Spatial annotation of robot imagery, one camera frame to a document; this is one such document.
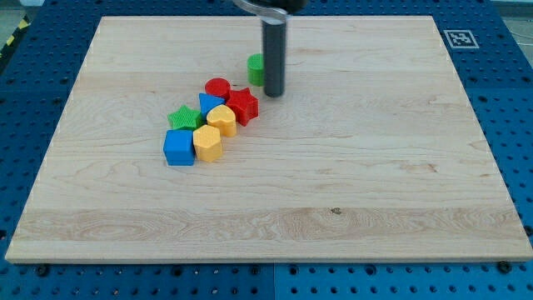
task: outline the red block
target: red block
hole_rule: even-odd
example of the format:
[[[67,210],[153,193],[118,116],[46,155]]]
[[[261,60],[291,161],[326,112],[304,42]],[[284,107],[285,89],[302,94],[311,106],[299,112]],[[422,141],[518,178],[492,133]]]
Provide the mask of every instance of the red block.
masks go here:
[[[230,91],[230,99],[226,106],[232,109],[237,117],[237,122],[246,126],[248,122],[259,116],[259,100],[250,94],[250,88],[241,91]]]
[[[228,100],[230,97],[230,83],[224,78],[213,78],[206,83],[206,94],[224,98]]]

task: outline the wooden board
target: wooden board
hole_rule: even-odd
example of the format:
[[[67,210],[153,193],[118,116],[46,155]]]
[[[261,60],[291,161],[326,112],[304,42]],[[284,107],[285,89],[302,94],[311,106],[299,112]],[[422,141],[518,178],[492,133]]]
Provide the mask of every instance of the wooden board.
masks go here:
[[[167,114],[249,86],[255,17],[104,17],[12,263],[475,262],[531,245],[430,17],[294,17],[282,99],[168,167]]]

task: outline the plastic block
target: plastic block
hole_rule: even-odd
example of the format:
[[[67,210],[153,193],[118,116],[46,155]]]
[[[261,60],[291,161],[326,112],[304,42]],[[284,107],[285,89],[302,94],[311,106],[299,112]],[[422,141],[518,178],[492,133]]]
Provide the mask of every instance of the plastic block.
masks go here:
[[[196,130],[203,125],[202,114],[196,109],[182,105],[177,112],[168,115],[168,122],[174,130]]]
[[[213,78],[206,83],[206,93],[228,100],[230,97],[230,83],[224,78]]]
[[[163,152],[169,166],[192,166],[194,163],[192,131],[168,130]]]
[[[237,135],[237,120],[235,113],[226,105],[219,105],[207,114],[207,124],[220,130],[225,137]]]
[[[202,113],[202,118],[205,120],[207,118],[207,114],[209,111],[211,111],[213,108],[222,105],[226,103],[226,100],[222,97],[217,97],[213,95],[208,95],[205,93],[201,93],[199,95],[200,98],[200,112]]]
[[[218,128],[204,125],[192,133],[192,141],[198,159],[210,163],[222,156],[222,140]]]
[[[230,99],[226,105],[237,116],[237,122],[246,126],[248,122],[259,116],[259,100],[250,93],[250,88],[241,91],[230,91]]]
[[[263,55],[253,54],[248,58],[248,82],[257,87],[262,87],[265,81],[265,70],[263,67]]]

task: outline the blue perforated table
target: blue perforated table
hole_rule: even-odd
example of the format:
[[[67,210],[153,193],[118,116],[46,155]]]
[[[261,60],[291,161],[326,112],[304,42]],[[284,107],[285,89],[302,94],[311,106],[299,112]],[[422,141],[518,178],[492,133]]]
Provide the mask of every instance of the blue perforated table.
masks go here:
[[[2,257],[100,17],[240,14],[227,0],[45,2],[0,77]],[[311,0],[301,14],[433,16],[526,231],[533,233],[533,71],[489,2]],[[525,299],[533,297],[532,275],[532,262],[13,266],[2,259],[0,299]]]

